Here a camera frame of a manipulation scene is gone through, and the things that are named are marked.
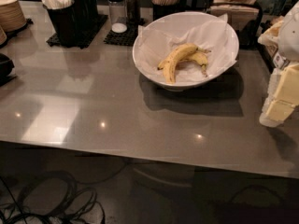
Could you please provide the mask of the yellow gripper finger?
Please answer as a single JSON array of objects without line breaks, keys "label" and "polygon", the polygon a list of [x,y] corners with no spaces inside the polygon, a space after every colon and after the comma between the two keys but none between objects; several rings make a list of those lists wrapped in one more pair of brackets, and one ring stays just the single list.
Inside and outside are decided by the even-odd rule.
[{"label": "yellow gripper finger", "polygon": [[267,98],[263,104],[259,121],[263,126],[277,127],[290,116],[294,109],[295,105]]}]

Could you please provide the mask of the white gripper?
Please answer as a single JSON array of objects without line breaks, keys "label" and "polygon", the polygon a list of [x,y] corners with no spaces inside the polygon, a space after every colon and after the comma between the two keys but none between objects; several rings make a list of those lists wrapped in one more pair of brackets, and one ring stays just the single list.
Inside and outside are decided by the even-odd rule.
[{"label": "white gripper", "polygon": [[299,105],[299,63],[291,63],[299,61],[299,2],[282,20],[262,33],[258,43],[278,49],[272,59],[276,68],[283,69],[287,66],[281,73],[274,98]]}]

